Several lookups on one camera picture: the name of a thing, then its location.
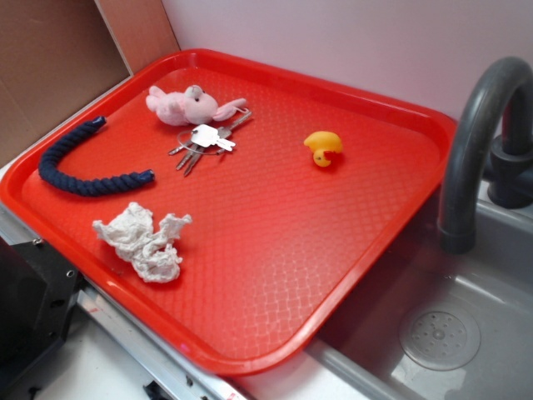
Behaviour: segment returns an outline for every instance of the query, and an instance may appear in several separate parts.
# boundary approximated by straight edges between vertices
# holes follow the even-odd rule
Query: pink plush toy
[[[245,98],[233,100],[221,107],[201,87],[192,85],[184,93],[164,93],[159,87],[150,87],[147,106],[161,121],[169,125],[200,125],[211,120],[224,121],[247,105]]]

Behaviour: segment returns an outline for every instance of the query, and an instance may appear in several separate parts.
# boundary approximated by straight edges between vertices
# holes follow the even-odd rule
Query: tray rim
[[[127,291],[122,290],[120,286],[123,285],[123,282],[117,284],[117,277],[111,273],[111,270],[102,270],[99,272],[99,274],[105,275],[105,279],[110,283],[114,283],[114,285],[102,287],[99,285],[99,282],[96,282],[97,286],[104,290],[109,296],[116,299],[121,306],[125,307],[126,310],[132,313],[136,318],[142,320],[158,335],[161,336],[160,332],[162,330],[163,332],[169,333],[162,338],[168,341],[178,351],[192,359],[193,362],[221,375],[242,375],[257,373],[274,367],[296,351],[304,348],[312,339],[313,333],[315,333],[326,321],[326,318],[323,316],[330,315],[335,310],[341,300],[371,268],[371,265],[376,258],[385,251],[386,246],[409,222],[423,202],[436,190],[446,168],[447,153],[450,150],[453,132],[456,128],[454,120],[441,112],[429,108],[417,106],[415,104],[361,89],[348,87],[340,83],[326,81],[317,77],[310,77],[298,72],[288,71],[282,68],[247,60],[245,58],[214,52],[212,50],[191,49],[169,54],[156,60],[148,67],[141,70],[138,74],[120,84],[108,95],[95,102],[90,108],[81,112],[72,120],[53,131],[35,147],[30,148],[13,163],[13,165],[6,171],[2,181],[0,181],[0,201],[2,201],[12,212],[18,215],[31,229],[39,235],[42,235],[42,237],[49,241],[54,247],[61,248],[62,253],[76,265],[80,259],[77,247],[65,240],[62,235],[59,234],[57,229],[50,227],[48,223],[44,222],[42,218],[31,209],[31,207],[28,209],[25,204],[18,201],[20,196],[17,195],[20,195],[22,185],[17,184],[17,182],[20,182],[17,178],[20,179],[22,176],[25,176],[25,178],[29,177],[37,169],[38,159],[41,157],[44,150],[46,150],[46,148],[53,142],[57,141],[62,135],[68,133],[82,121],[92,119],[97,115],[102,114],[102,110],[106,110],[105,113],[109,114],[116,109],[119,109],[124,101],[132,98],[131,95],[135,96],[140,91],[147,89],[150,86],[150,83],[157,80],[157,78],[160,78],[167,73],[171,73],[178,68],[200,68],[204,65],[208,65],[209,69],[216,70],[216,68],[219,68],[222,64],[239,65],[241,68],[244,67],[249,73],[244,77],[238,75],[241,79],[273,85],[275,88],[279,88],[279,85],[281,85],[282,82],[290,79],[292,82],[296,82],[300,85],[299,88],[306,94],[306,96],[309,96],[309,98],[314,101],[328,103],[332,101],[335,96],[342,95],[348,100],[346,106],[351,105],[353,107],[353,104],[361,104],[366,108],[386,108],[388,111],[387,119],[384,119],[386,122],[395,125],[399,125],[399,122],[401,122],[402,127],[410,128],[417,132],[421,130],[421,126],[423,125],[426,126],[426,130],[437,129],[440,131],[440,133],[435,133],[431,136],[431,139],[436,142],[441,151],[441,160],[437,168],[431,174],[431,178],[424,181],[419,189],[410,197],[410,200],[404,203],[401,212],[395,215],[386,226],[386,230],[393,229],[396,234],[392,237],[381,237],[382,235],[377,237],[372,242],[371,246],[361,255],[356,263],[356,267],[352,267],[337,283],[337,285],[331,290],[331,293],[324,298],[311,316],[296,330],[295,334],[280,347],[273,349],[260,357],[250,359],[232,359],[224,357],[216,351],[213,352],[214,349],[198,337],[191,337],[190,335],[186,335],[181,329],[176,329],[177,324],[179,325],[180,323],[175,320],[172,320],[172,323],[168,321],[158,321],[156,318],[149,318],[148,321],[142,320],[142,318],[139,317],[140,314],[151,314],[152,310],[148,305],[140,302]],[[276,79],[272,82],[268,82],[272,77],[276,77]],[[95,282],[95,279],[93,279],[90,274],[84,274],[87,275],[90,281]]]

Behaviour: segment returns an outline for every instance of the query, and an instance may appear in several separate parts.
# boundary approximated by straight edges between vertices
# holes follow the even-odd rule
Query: navy blue rope
[[[132,172],[118,177],[93,180],[77,179],[57,170],[57,165],[63,157],[80,143],[89,139],[105,123],[105,117],[86,121],[55,142],[41,157],[39,163],[41,178],[58,189],[87,197],[123,193],[152,182],[155,175],[151,169],[140,173]]]

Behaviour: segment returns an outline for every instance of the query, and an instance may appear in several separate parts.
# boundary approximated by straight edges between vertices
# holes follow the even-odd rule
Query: yellow rubber duck
[[[327,167],[331,164],[328,153],[342,153],[341,138],[333,132],[314,132],[304,140],[303,144],[313,152],[313,160],[319,167]]]

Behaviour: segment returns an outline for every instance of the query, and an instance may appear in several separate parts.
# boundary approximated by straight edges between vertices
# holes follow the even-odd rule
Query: gray sink
[[[532,398],[533,219],[479,202],[476,247],[454,256],[438,247],[437,208],[432,197],[318,333],[328,362],[371,398]]]

